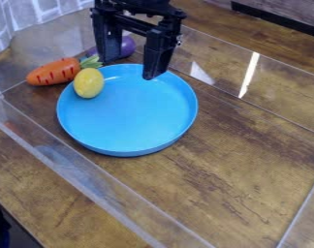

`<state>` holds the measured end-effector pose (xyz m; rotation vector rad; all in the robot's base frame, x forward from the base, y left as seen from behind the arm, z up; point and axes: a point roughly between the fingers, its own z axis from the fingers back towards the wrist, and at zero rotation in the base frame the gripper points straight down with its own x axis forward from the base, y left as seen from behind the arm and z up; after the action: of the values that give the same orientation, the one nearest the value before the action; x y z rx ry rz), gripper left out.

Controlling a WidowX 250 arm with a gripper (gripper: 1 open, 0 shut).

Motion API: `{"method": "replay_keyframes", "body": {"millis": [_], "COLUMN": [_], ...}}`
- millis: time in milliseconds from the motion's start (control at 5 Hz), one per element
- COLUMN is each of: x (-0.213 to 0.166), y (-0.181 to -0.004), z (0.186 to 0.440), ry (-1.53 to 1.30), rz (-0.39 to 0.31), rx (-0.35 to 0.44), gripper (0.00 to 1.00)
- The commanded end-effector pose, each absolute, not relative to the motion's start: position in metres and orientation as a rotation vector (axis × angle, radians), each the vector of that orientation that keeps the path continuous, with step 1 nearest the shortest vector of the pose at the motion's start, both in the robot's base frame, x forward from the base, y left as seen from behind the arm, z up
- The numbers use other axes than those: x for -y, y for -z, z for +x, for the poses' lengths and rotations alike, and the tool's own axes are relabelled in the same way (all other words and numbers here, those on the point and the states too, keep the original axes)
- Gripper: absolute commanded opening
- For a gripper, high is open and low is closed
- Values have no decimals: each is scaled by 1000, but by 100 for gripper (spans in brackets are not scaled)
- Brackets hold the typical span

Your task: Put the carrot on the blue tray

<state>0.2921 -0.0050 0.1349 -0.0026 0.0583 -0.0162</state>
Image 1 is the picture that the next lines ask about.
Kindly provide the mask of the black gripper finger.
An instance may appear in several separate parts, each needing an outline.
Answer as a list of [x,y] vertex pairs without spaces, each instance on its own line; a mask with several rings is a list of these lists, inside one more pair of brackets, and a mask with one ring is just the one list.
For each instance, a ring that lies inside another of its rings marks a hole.
[[167,71],[168,63],[178,44],[179,21],[162,19],[146,32],[143,46],[142,78],[151,80]]
[[92,13],[92,27],[99,61],[106,64],[120,56],[122,29],[112,15]]

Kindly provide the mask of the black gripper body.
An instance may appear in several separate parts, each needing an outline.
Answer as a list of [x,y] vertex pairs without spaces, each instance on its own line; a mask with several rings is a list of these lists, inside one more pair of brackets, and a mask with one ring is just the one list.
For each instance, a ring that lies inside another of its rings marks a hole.
[[[135,18],[135,15],[160,17],[156,25]],[[123,30],[140,36],[152,30],[164,31],[167,35],[179,35],[185,12],[170,4],[170,0],[95,0],[91,7],[91,19],[96,36],[120,33]]]

